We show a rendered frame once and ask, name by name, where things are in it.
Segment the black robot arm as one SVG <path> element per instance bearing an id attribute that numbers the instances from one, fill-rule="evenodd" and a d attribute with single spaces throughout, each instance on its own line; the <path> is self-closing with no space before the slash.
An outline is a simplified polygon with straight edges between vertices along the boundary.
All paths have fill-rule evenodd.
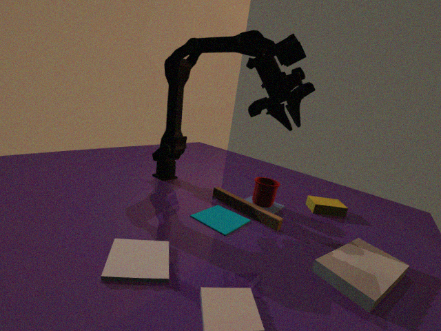
<path id="1" fill-rule="evenodd" d="M 165 61 L 165 78 L 169 83 L 167 95 L 167 123 L 161 138 L 160 146 L 152 156 L 157 161 L 156 174 L 153 177 L 161 181 L 177 179 L 176 161 L 184 153 L 187 137 L 181 132 L 183 91 L 190 71 L 197 63 L 201 53 L 236 52 L 255 57 L 249 58 L 246 66 L 256 67 L 262 79 L 272 71 L 280 70 L 274 56 L 281 65 L 290 66 L 304 58 L 305 52 L 294 34 L 275 44 L 266 39 L 258 30 L 242 32 L 233 37 L 191 38 L 176 49 Z M 184 59 L 187 55 L 188 58 Z M 294 68 L 291 74 L 275 78 L 270 77 L 271 90 L 274 95 L 282 90 L 292 90 L 303 85 L 305 74 L 301 67 Z"/>

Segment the tan flat square pad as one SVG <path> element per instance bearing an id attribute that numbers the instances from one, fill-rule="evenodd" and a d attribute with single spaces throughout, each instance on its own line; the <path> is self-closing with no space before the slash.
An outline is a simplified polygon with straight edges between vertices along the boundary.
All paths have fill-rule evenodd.
<path id="1" fill-rule="evenodd" d="M 114 239 L 102 281 L 169 283 L 169 241 Z"/>

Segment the brown flat bar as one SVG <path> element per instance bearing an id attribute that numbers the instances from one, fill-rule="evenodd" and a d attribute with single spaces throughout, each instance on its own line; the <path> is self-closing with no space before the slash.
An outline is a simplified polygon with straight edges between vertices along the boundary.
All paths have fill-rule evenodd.
<path id="1" fill-rule="evenodd" d="M 240 197 L 237 197 L 236 195 L 220 187 L 214 188 L 213 197 L 227 204 L 228 206 L 239 210 L 252 219 L 265 224 L 271 229 L 278 231 L 282 225 L 283 218 L 272 214 Z"/>

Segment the red cup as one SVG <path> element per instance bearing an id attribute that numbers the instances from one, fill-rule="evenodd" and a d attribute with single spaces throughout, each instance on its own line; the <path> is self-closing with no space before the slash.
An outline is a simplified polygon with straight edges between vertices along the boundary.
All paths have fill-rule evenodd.
<path id="1" fill-rule="evenodd" d="M 274 204 L 279 182 L 265 177 L 257 177 L 253 194 L 253 202 L 257 206 L 270 208 Z"/>

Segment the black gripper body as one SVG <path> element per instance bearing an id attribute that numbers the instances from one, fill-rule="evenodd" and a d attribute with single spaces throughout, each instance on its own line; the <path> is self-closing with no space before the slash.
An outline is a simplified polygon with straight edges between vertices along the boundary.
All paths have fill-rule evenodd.
<path id="1" fill-rule="evenodd" d="M 285 72 L 281 70 L 272 71 L 269 74 L 266 74 L 261 80 L 263 84 L 262 88 L 265 88 L 269 98 L 265 97 L 253 102 L 248 107 L 248 113 L 250 117 L 254 117 L 261 113 L 262 110 L 267 109 L 270 111 L 273 107 L 280 105 L 280 103 L 287 101 L 289 104 L 291 101 L 294 101 L 298 97 L 306 97 L 308 94 L 311 94 L 315 87 L 312 83 L 308 82 L 301 86 L 298 86 L 294 90 L 282 90 L 280 94 L 274 95 L 271 90 L 270 77 L 275 76 L 275 78 L 282 77 L 286 75 Z M 292 91 L 292 92 L 291 92 Z"/>

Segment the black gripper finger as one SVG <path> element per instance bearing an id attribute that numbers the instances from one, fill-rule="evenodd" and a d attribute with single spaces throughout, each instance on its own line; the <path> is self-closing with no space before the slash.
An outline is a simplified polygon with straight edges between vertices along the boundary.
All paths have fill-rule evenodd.
<path id="1" fill-rule="evenodd" d="M 302 99 L 303 97 L 298 97 L 285 106 L 298 128 L 300 127 L 300 102 Z"/>
<path id="2" fill-rule="evenodd" d="M 287 115 L 285 113 L 285 104 L 281 104 L 278 106 L 273 107 L 269 112 L 266 114 L 270 114 L 275 119 L 280 121 L 288 130 L 292 130 L 291 124 L 289 122 L 289 119 L 287 118 Z"/>

